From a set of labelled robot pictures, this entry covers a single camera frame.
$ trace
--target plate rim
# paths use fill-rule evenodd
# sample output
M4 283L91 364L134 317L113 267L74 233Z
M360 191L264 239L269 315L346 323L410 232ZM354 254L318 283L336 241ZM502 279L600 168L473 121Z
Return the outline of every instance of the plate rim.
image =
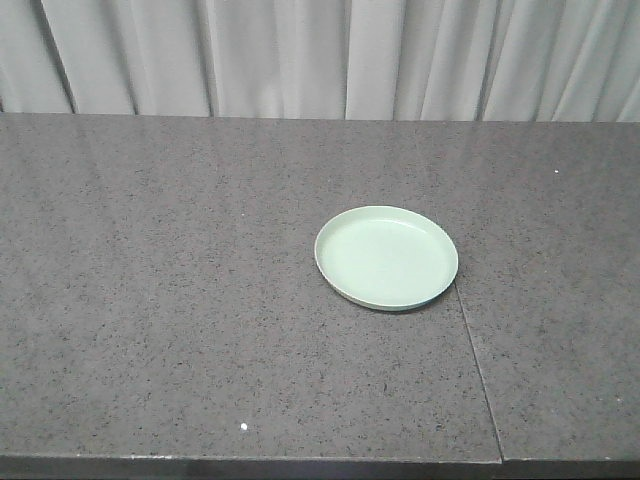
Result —
M353 295L349 294L348 292L342 290L341 288L339 288L327 275L327 273L324 271L324 269L322 268L321 262L320 262L320 258L319 258L319 242L321 237L323 237L323 234L325 234L327 228L335 221L337 221L338 218L348 215L348 214L353 214L353 212L355 211L359 211L359 210L370 210L370 209L381 209L381 210L396 210L396 211L402 211L405 213L409 213L411 215L415 215L417 217L420 217L420 219L422 221L426 220L428 223L432 224L436 231L438 231L438 233L442 234L444 236L444 238L446 240L448 240L448 243L450 244L450 246L452 247L452 252L453 252L453 260L454 260L454 268L452 269L453 273L451 275L451 279L448 280L445 284L445 282L443 282L444 287L441 288L436 294L432 295L431 297L429 297L428 299L425 300L421 300L417 303L412 303L412 304L381 304L381 303L372 303L372 302L368 302L366 300L363 300L361 298L358 297L354 297ZM406 208L402 208L402 207L396 207L393 205L363 205L360 207L354 207L354 208L350 208L348 210L345 210L341 213L338 213L337 215L334 215L333 217L331 217L329 220L327 220L324 225L322 226L322 228L318 231L316 238L315 238L315 242L314 242L314 247L313 247L313 255L314 255L314 259L316 262L316 266L318 267L318 270L320 271L320 273L322 274L323 278L329 283L329 285L331 285L331 287L338 292L341 296L343 296L344 298L352 301L353 303L356 303L358 305L361 305L363 307L367 307L373 310L382 310L382 311L405 311L405 310L413 310L416 309L418 307L424 306L426 304L428 304L429 302L435 300L436 298L438 298L442 293L444 293L450 286L451 284L455 281L455 278L458 274L458 268L459 268L459 258L458 258L458 250L455 246L455 243L453 242L453 239L449 236L449 234L440 226L438 225L436 222L434 222L433 220L431 220L430 218L426 217L425 215L422 215L420 213L417 213L413 210L409 210Z

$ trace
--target light green plate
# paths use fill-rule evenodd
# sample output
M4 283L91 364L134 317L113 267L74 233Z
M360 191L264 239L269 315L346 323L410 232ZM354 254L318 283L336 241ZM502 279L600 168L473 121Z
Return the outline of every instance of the light green plate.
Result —
M458 271L456 247L428 218L396 207L354 208L318 233L324 278L349 300L376 310L408 310L444 292Z

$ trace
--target gray speckled surface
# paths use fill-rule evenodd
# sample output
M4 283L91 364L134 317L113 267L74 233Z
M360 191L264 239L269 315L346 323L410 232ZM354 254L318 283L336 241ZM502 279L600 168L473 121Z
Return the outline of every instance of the gray speckled surface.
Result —
M455 289L384 314L314 264L342 210L435 215L414 131L1 116L0 452L498 461Z
M421 124L417 138L504 458L638 462L640 126Z
M637 477L638 138L0 116L0 474ZM438 221L456 287L333 292L315 234L364 204Z

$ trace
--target curtain fold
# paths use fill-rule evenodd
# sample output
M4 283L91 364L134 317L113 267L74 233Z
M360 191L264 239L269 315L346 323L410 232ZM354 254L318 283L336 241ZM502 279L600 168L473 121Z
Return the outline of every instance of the curtain fold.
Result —
M0 107L640 121L640 0L0 0Z

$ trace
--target granite countertop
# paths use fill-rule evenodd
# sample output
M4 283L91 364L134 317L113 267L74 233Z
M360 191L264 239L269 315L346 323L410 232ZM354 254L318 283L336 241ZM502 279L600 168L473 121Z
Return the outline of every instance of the granite countertop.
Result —
M1 115L0 476L638 476L638 138ZM426 308L317 270L366 204L456 243Z

